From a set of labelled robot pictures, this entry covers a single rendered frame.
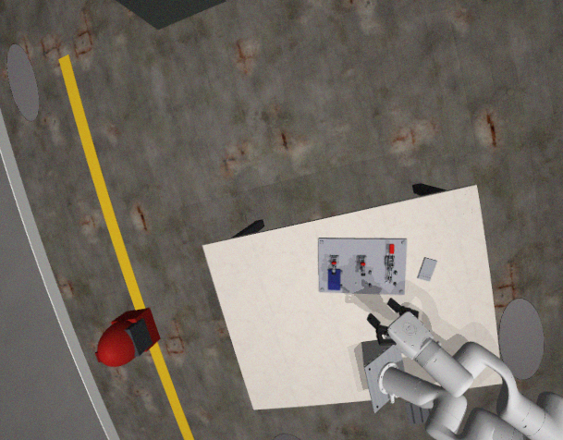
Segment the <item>blue rectangular plate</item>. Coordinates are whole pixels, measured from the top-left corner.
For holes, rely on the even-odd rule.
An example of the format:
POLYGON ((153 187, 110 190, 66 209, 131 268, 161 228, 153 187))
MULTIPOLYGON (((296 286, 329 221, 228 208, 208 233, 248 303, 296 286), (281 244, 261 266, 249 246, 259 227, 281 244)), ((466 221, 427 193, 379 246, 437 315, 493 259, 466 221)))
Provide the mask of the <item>blue rectangular plate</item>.
POLYGON ((328 269, 328 290, 340 290, 340 269, 336 273, 332 275, 332 269, 328 269))

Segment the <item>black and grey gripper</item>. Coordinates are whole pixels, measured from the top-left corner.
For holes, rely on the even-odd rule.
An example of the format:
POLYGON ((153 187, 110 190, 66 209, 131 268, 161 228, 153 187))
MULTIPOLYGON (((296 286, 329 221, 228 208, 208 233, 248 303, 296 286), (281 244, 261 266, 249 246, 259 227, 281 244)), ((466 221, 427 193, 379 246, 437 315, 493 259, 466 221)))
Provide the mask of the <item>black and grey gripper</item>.
POLYGON ((393 345, 406 357, 415 360, 423 349, 433 341, 433 335, 418 319, 418 311, 400 306, 392 298, 389 299, 387 305, 393 311, 399 313, 399 317, 390 326, 380 325, 380 321, 371 313, 367 317, 369 324, 376 329, 376 338, 379 345, 393 345), (386 339, 383 339, 382 335, 385 335, 386 339))

